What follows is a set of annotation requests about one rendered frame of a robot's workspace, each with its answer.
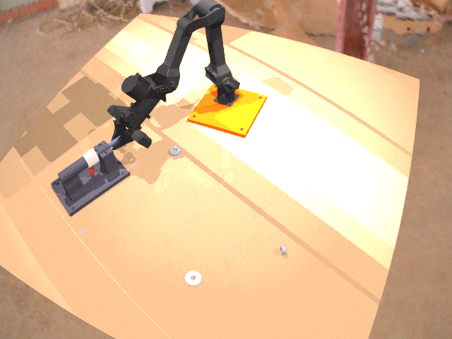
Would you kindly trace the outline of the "grey metal washer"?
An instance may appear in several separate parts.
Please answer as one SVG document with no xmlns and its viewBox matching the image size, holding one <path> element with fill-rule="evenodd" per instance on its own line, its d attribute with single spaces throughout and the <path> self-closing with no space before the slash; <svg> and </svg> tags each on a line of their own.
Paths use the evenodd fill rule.
<svg viewBox="0 0 452 339">
<path fill-rule="evenodd" d="M 174 151 L 174 150 L 178 150 L 178 151 Z M 170 149 L 169 152 L 171 155 L 173 156 L 178 156 L 182 153 L 182 148 L 179 145 L 173 145 Z"/>
</svg>

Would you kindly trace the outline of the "light blue cylinder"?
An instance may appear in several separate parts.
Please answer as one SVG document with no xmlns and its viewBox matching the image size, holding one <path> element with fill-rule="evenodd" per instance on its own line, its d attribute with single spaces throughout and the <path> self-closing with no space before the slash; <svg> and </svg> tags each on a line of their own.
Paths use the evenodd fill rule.
<svg viewBox="0 0 452 339">
<path fill-rule="evenodd" d="M 118 140 L 119 137 L 120 136 L 116 137 L 114 140 L 112 140 L 111 142 L 108 143 L 110 145 L 110 147 L 112 147 L 116 143 L 116 141 Z M 97 156 L 99 155 L 97 151 L 95 153 Z"/>
</svg>

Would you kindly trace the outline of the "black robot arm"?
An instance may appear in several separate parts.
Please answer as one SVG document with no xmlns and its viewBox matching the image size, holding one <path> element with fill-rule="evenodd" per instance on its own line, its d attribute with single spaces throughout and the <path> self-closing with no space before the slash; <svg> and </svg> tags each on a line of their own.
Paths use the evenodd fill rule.
<svg viewBox="0 0 452 339">
<path fill-rule="evenodd" d="M 195 19 L 195 16 L 199 18 Z M 205 77 L 217 86 L 217 96 L 213 100 L 218 104 L 231 107 L 240 95 L 236 94 L 240 82 L 233 77 L 225 61 L 222 41 L 222 23 L 225 20 L 225 7 L 213 0 L 200 0 L 190 7 L 183 17 L 177 21 L 177 28 L 167 50 L 163 64 L 157 71 L 142 77 L 140 73 L 129 76 L 121 84 L 123 93 L 137 100 L 148 111 L 152 111 L 162 100 L 166 102 L 166 94 L 179 87 L 179 67 L 184 58 L 187 46 L 194 31 L 205 27 L 210 63 L 204 67 Z M 132 106 L 115 106 L 112 116 L 116 121 L 136 125 L 139 112 Z"/>
</svg>

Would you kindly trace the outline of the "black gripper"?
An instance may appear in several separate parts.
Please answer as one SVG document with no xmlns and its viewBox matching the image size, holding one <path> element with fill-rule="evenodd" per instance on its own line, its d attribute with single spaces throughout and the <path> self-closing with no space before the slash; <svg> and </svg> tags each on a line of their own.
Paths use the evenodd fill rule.
<svg viewBox="0 0 452 339">
<path fill-rule="evenodd" d="M 132 110 L 135 112 L 139 112 L 138 120 L 136 122 L 136 125 L 132 127 L 130 123 L 128 122 L 118 122 L 113 119 L 114 122 L 114 132 L 112 134 L 112 140 L 114 140 L 116 137 L 120 136 L 116 143 L 111 147 L 112 150 L 116 150 L 118 148 L 121 148 L 125 146 L 126 144 L 129 144 L 133 141 L 136 141 L 138 144 L 144 146 L 145 148 L 149 148 L 152 144 L 152 139 L 146 134 L 141 131 L 142 127 L 141 124 L 145 121 L 145 119 L 150 119 L 151 116 L 149 115 L 151 112 L 148 111 L 146 108 L 143 107 L 143 105 L 140 105 L 138 101 L 135 101 L 135 103 L 131 102 L 130 104 L 132 106 Z M 116 105 L 112 105 L 107 109 L 107 112 L 112 115 L 114 108 Z"/>
</svg>

